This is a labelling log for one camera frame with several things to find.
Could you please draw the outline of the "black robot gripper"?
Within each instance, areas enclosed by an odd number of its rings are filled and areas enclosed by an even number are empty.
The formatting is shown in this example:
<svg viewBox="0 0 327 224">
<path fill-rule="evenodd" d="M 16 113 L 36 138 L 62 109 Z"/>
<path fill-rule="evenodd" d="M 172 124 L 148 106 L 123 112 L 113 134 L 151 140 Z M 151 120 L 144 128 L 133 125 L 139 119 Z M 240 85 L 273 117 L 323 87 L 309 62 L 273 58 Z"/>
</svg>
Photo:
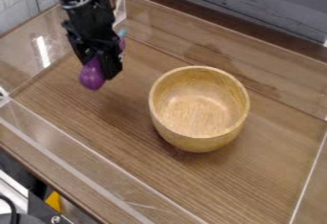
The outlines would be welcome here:
<svg viewBox="0 0 327 224">
<path fill-rule="evenodd" d="M 113 79 L 123 71 L 123 52 L 112 27 L 115 7 L 111 0 L 60 0 L 60 3 L 68 15 L 62 27 L 81 65 L 97 52 L 104 78 Z"/>
</svg>

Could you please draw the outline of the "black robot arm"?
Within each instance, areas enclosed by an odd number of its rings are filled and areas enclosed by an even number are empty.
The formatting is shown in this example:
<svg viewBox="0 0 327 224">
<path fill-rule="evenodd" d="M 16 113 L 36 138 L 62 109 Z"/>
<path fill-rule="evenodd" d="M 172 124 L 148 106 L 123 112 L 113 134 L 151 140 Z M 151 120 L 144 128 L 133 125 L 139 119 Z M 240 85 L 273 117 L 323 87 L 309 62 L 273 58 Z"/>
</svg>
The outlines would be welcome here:
<svg viewBox="0 0 327 224">
<path fill-rule="evenodd" d="M 82 66 L 94 58 L 100 75 L 111 80 L 123 71 L 120 36 L 113 30 L 111 0 L 60 0 L 68 19 L 61 25 Z"/>
</svg>

